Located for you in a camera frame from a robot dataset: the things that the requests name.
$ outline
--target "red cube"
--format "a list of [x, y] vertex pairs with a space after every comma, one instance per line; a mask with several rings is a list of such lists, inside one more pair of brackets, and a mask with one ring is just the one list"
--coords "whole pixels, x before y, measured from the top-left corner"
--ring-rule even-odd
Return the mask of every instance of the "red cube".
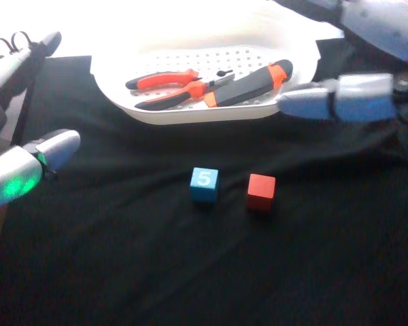
[[275, 184], [274, 177], [251, 175], [246, 206], [255, 211], [270, 212], [275, 197]]

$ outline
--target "number 5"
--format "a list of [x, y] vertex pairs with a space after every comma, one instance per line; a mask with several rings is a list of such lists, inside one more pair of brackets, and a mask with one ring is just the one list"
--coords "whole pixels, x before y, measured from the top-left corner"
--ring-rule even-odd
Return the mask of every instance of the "number 5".
[[208, 177], [211, 174], [211, 172], [205, 172], [201, 171], [198, 176], [198, 181], [197, 183], [199, 185], [209, 185], [210, 184], [210, 178]]

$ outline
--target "cube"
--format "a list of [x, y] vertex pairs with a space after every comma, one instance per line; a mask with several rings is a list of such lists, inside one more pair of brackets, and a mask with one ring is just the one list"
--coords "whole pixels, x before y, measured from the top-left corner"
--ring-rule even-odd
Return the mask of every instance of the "cube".
[[190, 180], [190, 195], [196, 202], [216, 202], [218, 198], [218, 170], [194, 168]]
[[250, 175], [246, 206], [253, 211], [270, 212], [275, 196], [276, 179], [266, 175]]

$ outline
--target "plastic tray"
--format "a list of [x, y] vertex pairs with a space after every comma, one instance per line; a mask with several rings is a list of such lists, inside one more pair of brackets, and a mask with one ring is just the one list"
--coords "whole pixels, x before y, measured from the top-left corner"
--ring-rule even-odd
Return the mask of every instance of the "plastic tray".
[[[218, 15], [224, 17], [229, 13], [231, 19], [222, 19], [217, 24], [209, 20], [185, 28], [184, 21], [167, 23], [161, 14], [157, 20], [160, 26], [168, 24], [168, 31], [163, 33], [155, 28], [128, 35], [127, 42], [110, 40], [113, 46], [109, 52], [100, 51], [92, 58], [91, 73], [97, 85], [111, 102], [131, 117], [149, 124], [244, 120], [274, 114], [278, 110], [275, 103], [279, 91], [312, 80], [320, 59], [315, 39], [292, 26], [297, 21], [292, 12], [272, 1], [255, 0], [254, 4], [239, 1], [234, 9], [233, 6], [232, 1], [219, 4]], [[209, 14], [206, 9], [201, 11], [202, 17]], [[124, 86], [128, 80], [149, 73], [189, 68], [198, 71], [203, 79], [212, 79], [219, 70], [232, 69], [239, 79], [281, 59], [292, 61], [294, 66], [287, 84], [232, 107], [210, 109], [202, 101], [191, 100], [164, 111], [145, 111], [135, 105], [178, 88], [142, 92]]]

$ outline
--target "red and black handle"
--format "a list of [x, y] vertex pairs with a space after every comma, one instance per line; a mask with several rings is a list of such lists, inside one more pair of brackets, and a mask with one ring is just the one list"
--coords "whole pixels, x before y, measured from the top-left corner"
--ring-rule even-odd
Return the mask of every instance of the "red and black handle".
[[190, 82], [198, 80], [198, 74], [198, 72], [192, 69], [184, 72], [165, 71], [163, 73], [152, 73], [128, 81], [125, 83], [125, 87], [129, 90], [142, 90], [165, 84], [181, 84], [186, 86]]
[[148, 111], [160, 111], [174, 107], [183, 103], [190, 98], [200, 98], [202, 97], [207, 89], [207, 85], [201, 81], [192, 81], [186, 87], [181, 90], [166, 95], [163, 97], [155, 98], [145, 102], [140, 102], [135, 105], [138, 109], [148, 110]]
[[275, 90], [292, 77], [293, 64], [280, 60], [206, 94], [208, 107], [229, 107]]

